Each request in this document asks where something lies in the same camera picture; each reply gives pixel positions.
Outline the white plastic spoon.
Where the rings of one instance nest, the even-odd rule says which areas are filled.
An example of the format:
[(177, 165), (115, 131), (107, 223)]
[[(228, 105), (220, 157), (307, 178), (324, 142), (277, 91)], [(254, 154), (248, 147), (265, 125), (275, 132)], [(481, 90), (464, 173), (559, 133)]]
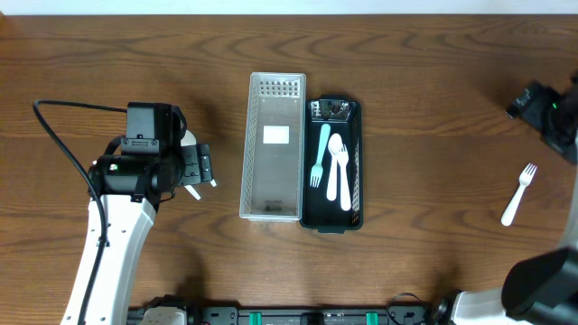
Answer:
[(197, 144), (196, 137), (193, 135), (191, 131), (187, 130), (185, 132), (184, 137), (181, 139), (181, 146), (190, 146), (196, 144)]
[(200, 200), (200, 194), (191, 185), (186, 185), (184, 189), (187, 190), (194, 199)]
[(328, 150), (331, 154), (331, 167), (329, 172), (326, 198), (329, 201), (335, 201), (337, 198), (337, 170), (338, 170), (338, 151), (342, 146), (341, 136), (333, 134), (328, 142)]

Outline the white plastic fork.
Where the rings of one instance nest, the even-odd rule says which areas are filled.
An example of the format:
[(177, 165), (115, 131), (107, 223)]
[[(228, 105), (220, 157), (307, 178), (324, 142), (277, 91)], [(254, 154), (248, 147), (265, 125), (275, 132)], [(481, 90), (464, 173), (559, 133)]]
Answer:
[(337, 159), (340, 168), (340, 207), (344, 211), (351, 210), (351, 197), (347, 165), (349, 163), (347, 146), (343, 144), (338, 151)]
[(518, 188), (514, 193), (511, 201), (505, 208), (502, 217), (500, 219), (500, 222), (503, 226), (509, 227), (513, 223), (517, 213), (518, 206), (523, 197), (524, 191), (533, 180), (536, 170), (537, 166), (534, 165), (533, 163), (529, 163), (527, 167), (520, 173), (518, 178), (519, 182)]

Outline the mint green plastic fork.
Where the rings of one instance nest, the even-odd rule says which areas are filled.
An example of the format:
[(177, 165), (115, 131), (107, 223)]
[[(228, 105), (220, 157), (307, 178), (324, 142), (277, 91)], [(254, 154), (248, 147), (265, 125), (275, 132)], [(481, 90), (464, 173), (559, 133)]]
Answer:
[(331, 126), (329, 124), (322, 124), (318, 143), (318, 150), (316, 154), (316, 161), (311, 169), (310, 186), (312, 188), (318, 188), (321, 183), (323, 175), (322, 160), (327, 147), (327, 143), (329, 141), (330, 133), (331, 133)]

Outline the dark green plastic basket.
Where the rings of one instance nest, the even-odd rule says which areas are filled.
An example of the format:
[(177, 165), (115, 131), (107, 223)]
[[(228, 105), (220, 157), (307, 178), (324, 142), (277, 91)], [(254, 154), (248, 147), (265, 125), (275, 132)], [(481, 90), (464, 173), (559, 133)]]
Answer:
[(363, 225), (361, 104), (346, 95), (306, 101), (300, 223), (321, 233)]

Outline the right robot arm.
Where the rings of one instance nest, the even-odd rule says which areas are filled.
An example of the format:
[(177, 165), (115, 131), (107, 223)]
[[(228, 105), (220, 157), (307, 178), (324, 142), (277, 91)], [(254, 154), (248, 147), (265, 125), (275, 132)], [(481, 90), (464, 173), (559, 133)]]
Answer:
[[(536, 80), (506, 109), (541, 141), (577, 166), (577, 74), (558, 91)], [(457, 291), (431, 309), (431, 324), (577, 324), (577, 190), (555, 246), (515, 262), (502, 285)]]

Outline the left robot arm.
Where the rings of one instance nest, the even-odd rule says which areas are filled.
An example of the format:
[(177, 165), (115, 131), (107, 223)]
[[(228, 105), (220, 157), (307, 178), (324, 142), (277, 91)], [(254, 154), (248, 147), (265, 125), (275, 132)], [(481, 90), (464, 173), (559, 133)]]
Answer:
[(175, 189), (213, 183), (210, 151), (174, 105), (131, 102), (126, 132), (89, 167), (89, 225), (65, 324), (124, 324), (140, 253)]

